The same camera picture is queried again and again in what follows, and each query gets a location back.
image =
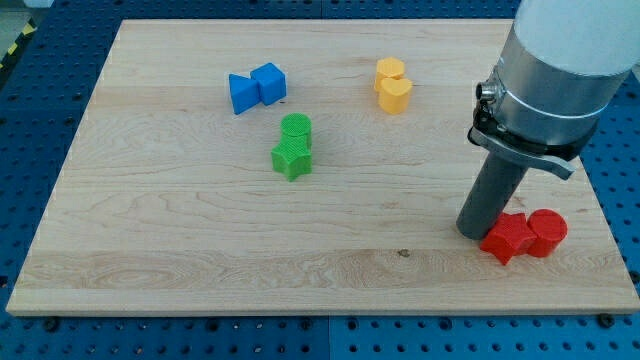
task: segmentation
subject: blue block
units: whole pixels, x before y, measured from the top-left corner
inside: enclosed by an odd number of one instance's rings
[[[258,82],[244,76],[229,74],[229,90],[233,112],[238,115],[260,102]]]
[[[264,64],[253,70],[251,78],[258,81],[260,98],[265,105],[271,105],[287,96],[284,73],[272,63]]]

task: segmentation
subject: wooden board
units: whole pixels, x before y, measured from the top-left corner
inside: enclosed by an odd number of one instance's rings
[[[455,219],[486,152],[474,84],[508,21],[125,21],[40,223],[14,315],[630,313],[638,296],[581,164],[532,170],[508,211],[570,225],[503,267]],[[389,116],[376,60],[415,84]],[[232,115],[265,62],[289,96]],[[313,121],[313,174],[271,170],[279,121]]]

